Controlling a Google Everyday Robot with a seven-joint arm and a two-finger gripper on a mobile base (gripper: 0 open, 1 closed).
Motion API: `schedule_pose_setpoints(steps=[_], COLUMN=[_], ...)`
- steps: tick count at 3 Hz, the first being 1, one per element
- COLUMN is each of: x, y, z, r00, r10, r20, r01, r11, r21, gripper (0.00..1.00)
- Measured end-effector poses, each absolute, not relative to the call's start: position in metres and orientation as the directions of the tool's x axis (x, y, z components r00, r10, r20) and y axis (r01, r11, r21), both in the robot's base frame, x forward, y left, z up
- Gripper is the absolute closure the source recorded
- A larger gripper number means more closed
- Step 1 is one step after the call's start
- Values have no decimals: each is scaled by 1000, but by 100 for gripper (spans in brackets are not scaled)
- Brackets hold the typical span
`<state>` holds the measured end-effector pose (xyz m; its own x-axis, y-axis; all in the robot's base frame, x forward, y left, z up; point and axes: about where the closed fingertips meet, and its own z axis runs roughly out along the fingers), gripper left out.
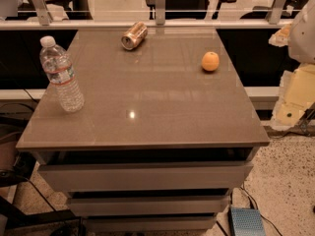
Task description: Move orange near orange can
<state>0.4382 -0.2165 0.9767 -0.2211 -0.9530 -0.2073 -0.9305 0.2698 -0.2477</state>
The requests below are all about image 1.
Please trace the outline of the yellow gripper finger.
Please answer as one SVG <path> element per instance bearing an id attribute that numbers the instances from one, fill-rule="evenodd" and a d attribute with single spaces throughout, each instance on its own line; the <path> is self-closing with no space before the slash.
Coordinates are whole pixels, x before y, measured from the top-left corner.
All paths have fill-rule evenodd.
<path id="1" fill-rule="evenodd" d="M 301 64 L 293 72 L 284 71 L 279 99 L 272 112 L 272 128 L 295 126 L 315 103 L 315 65 Z"/>
<path id="2" fill-rule="evenodd" d="M 283 26 L 269 38 L 269 43 L 276 47 L 287 46 L 290 28 L 291 24 Z"/>

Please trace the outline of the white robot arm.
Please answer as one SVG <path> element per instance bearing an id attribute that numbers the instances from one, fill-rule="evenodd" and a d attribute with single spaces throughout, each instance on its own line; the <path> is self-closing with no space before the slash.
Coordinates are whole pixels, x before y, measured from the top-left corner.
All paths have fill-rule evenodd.
<path id="1" fill-rule="evenodd" d="M 291 24 L 270 37 L 269 43 L 287 46 L 289 57 L 300 63 L 293 72 L 283 72 L 272 112 L 271 127 L 284 131 L 295 126 L 315 103 L 315 0 L 309 0 Z"/>

